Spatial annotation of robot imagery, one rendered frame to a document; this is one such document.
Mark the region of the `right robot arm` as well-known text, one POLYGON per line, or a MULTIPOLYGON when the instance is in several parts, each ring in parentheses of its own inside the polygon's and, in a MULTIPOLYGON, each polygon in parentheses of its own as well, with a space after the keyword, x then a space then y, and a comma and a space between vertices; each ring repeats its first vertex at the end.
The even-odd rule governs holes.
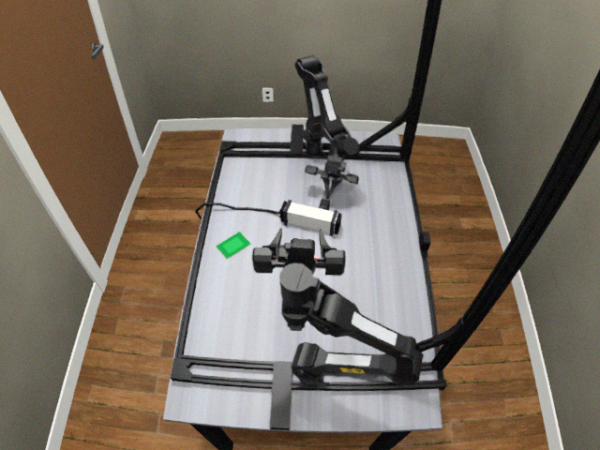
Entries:
MULTIPOLYGON (((323 63, 318 59, 311 55, 299 58, 295 62, 297 74, 304 82, 307 100, 308 119, 306 130, 302 131, 302 137, 307 142, 306 154, 322 154, 322 137, 324 137, 331 142, 329 154, 344 157, 345 155, 354 155, 359 150, 359 142, 351 137, 350 131, 342 124, 340 117, 335 112, 327 83, 328 78, 323 71, 323 63)), ((324 171, 333 174, 345 173, 347 162, 341 161, 341 158, 333 160, 333 157, 329 157, 324 171)))

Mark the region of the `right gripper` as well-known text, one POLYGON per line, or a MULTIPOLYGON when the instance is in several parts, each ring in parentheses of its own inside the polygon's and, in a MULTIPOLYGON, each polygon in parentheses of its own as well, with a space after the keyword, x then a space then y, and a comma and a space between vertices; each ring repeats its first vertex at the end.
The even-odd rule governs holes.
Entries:
MULTIPOLYGON (((344 156, 341 155, 337 155, 337 154, 328 154, 328 158, 329 157, 333 157, 333 160, 338 160, 339 158, 342 159, 342 161, 344 161, 344 156)), ((327 158, 327 159, 328 159, 327 158)), ((351 184, 357 184, 359 182, 359 177, 356 174, 351 174, 348 173, 348 175, 346 174, 339 174, 336 176, 336 174, 333 173, 329 173, 329 172, 325 172, 323 170, 320 170, 318 167, 316 166, 312 166, 312 165, 307 165, 305 168, 305 173, 307 174, 312 174, 312 175, 317 175, 320 174, 321 175, 321 179, 324 182, 324 188, 325 188, 325 199, 329 199, 330 195, 332 194, 333 190, 336 188, 336 186, 338 184, 341 184, 342 179, 343 180, 347 180, 349 181, 349 183, 351 184), (328 178, 327 178, 328 177, 328 178), (334 177, 334 179, 332 179, 332 184, 331 187, 329 188, 329 184, 330 184, 330 179, 329 177, 334 177), (347 178, 347 179, 346 179, 347 178), (337 180, 336 180, 337 179, 337 180), (341 180, 341 181, 340 181, 341 180)))

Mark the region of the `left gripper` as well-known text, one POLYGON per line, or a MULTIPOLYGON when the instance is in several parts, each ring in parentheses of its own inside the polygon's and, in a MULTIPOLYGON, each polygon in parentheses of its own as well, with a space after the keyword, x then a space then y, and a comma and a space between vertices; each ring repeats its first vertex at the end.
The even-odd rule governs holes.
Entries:
MULTIPOLYGON (((252 250, 253 269, 256 273, 273 274, 273 269, 284 268, 283 262, 278 262, 278 251, 282 238, 282 228, 270 245, 255 247, 252 250)), ((323 231, 319 233, 321 258, 317 258, 316 268, 325 268, 326 276, 342 276, 345 270, 346 251, 330 247, 325 240, 323 231)))

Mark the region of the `green flat rectangular pad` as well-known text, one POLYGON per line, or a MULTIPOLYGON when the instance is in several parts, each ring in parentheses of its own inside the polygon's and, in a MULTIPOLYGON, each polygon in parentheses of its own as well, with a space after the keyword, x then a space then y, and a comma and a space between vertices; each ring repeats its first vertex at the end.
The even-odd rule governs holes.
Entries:
POLYGON ((246 237, 240 232, 218 244, 216 247, 228 260, 231 256, 251 245, 246 237))

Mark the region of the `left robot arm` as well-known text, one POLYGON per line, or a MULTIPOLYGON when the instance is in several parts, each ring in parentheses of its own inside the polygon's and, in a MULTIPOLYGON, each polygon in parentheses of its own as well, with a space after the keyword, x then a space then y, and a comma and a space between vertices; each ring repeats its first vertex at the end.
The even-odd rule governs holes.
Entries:
POLYGON ((309 322, 321 334, 354 338, 384 354, 326 352, 316 343, 300 343, 291 365, 299 385, 323 386, 326 371, 384 375, 403 385, 419 381, 423 354, 415 338, 362 315, 355 303, 314 277, 314 255, 312 239, 293 238, 279 246, 278 262, 286 265, 279 282, 287 326, 301 331, 309 322))

